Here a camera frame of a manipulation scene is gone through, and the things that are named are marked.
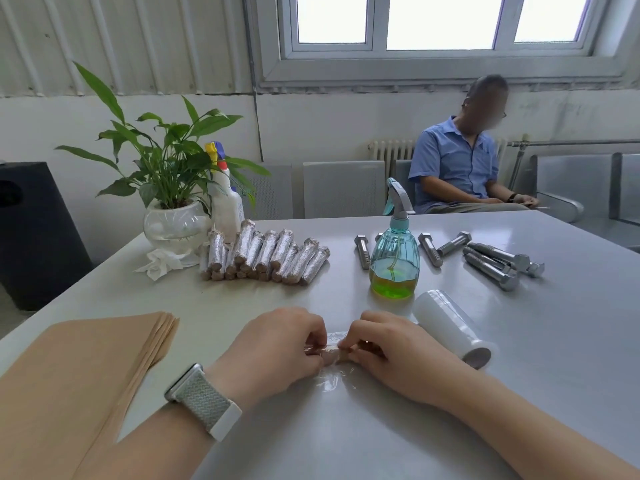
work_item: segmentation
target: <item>corrugated metal wall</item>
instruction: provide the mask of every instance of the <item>corrugated metal wall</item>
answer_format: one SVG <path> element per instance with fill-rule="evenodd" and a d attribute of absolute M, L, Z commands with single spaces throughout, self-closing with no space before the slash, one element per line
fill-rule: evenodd
<path fill-rule="evenodd" d="M 0 96 L 251 91 L 242 0 L 0 0 Z"/>

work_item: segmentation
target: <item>blue shirt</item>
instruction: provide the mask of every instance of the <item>blue shirt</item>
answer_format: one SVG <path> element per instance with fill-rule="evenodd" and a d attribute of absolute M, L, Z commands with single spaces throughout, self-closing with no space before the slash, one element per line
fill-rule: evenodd
<path fill-rule="evenodd" d="M 452 116 L 420 134 L 409 170 L 409 180 L 415 184 L 416 213 L 425 214 L 435 205 L 446 205 L 423 192 L 420 177 L 438 177 L 469 195 L 487 198 L 485 184 L 498 179 L 495 143 L 489 135 L 480 133 L 471 148 Z"/>

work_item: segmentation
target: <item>smartwatch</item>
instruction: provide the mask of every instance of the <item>smartwatch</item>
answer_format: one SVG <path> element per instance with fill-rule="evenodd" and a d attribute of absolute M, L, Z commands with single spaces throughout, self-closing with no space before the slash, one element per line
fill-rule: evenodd
<path fill-rule="evenodd" d="M 236 403 L 220 394 L 207 380 L 199 363 L 193 364 L 164 393 L 170 403 L 191 411 L 216 441 L 222 441 L 242 416 Z"/>

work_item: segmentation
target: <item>armrest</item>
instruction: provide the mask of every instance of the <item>armrest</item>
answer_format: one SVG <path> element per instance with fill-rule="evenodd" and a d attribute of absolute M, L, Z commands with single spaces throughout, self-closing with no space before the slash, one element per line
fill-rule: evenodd
<path fill-rule="evenodd" d="M 555 199 L 555 200 L 559 200 L 561 202 L 567 203 L 569 205 L 572 206 L 572 208 L 575 211 L 575 217 L 570 219 L 568 221 L 569 224 L 571 224 L 572 222 L 576 222 L 578 220 L 580 220 L 580 217 L 582 217 L 582 214 L 584 213 L 584 206 L 578 202 L 577 200 L 573 200 L 567 197 L 562 197 L 562 195 L 558 195 L 558 194 L 552 194 L 549 192 L 537 192 L 538 194 L 542 194 L 542 195 L 546 195 L 549 198 Z"/>

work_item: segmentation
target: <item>brown paper sheet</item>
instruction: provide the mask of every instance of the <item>brown paper sheet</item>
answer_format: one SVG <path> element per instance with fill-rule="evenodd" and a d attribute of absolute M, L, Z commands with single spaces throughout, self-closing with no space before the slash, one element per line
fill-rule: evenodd
<path fill-rule="evenodd" d="M 179 320 L 156 312 L 46 329 L 0 378 L 0 478 L 71 480 L 116 443 Z"/>

